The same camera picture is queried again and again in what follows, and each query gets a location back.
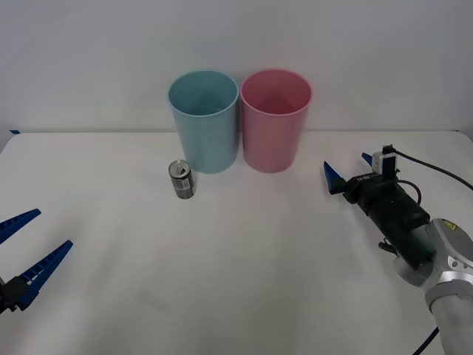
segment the white wall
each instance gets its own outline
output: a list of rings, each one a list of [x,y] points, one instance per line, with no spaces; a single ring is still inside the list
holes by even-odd
[[[189,70],[287,67],[309,129],[473,128],[471,0],[3,0],[0,129],[173,129]]]

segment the can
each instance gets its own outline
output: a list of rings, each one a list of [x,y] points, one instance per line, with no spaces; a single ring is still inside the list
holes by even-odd
[[[169,164],[169,176],[179,198],[186,200],[194,196],[194,179],[192,179],[191,166],[187,161],[175,160]]]

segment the yellow sticker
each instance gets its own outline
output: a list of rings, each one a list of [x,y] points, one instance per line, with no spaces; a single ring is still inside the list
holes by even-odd
[[[452,222],[449,222],[448,220],[443,220],[445,222],[445,224],[450,227],[452,229],[452,231],[454,231],[455,229],[457,229],[457,226],[455,224],[453,224]]]

